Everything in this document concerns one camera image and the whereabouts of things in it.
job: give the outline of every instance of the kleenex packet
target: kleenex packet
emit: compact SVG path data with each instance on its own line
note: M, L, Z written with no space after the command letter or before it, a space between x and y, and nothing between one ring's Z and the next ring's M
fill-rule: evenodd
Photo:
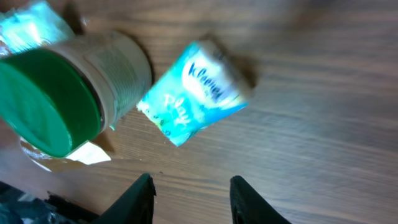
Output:
M210 40L190 44L137 105L176 145L244 108L250 88Z

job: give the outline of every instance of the green lid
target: green lid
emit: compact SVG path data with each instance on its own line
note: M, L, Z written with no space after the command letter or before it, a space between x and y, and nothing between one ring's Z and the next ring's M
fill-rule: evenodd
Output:
M101 129L99 109L79 73L43 49L0 60L0 115L26 141L58 158Z

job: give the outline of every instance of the jar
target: jar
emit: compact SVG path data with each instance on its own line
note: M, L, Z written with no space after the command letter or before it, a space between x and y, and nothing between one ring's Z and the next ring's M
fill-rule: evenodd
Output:
M133 40L89 34L0 60L0 115L27 142L63 158L114 126L151 83Z

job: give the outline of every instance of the wooden table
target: wooden table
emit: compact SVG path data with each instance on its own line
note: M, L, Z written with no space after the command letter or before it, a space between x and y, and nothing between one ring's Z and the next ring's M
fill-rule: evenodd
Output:
M8 144L0 180L102 213L150 172L154 223L231 223L229 179L239 174L292 223L398 223L398 1L77 6L88 30L136 37L157 78L189 42L212 34L256 83L254 98L181 147L131 111L106 133L111 162L62 173L42 170Z

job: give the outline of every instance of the wooden surface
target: wooden surface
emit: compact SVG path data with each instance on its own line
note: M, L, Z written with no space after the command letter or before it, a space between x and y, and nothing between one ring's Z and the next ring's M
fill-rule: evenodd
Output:
M150 172L154 223L231 223L229 179L239 174L292 223L398 223L398 1L76 4L88 30L136 37L157 78L212 34L254 77L254 98L178 148L131 111L107 131L111 162L63 173L3 143L0 180L102 213Z

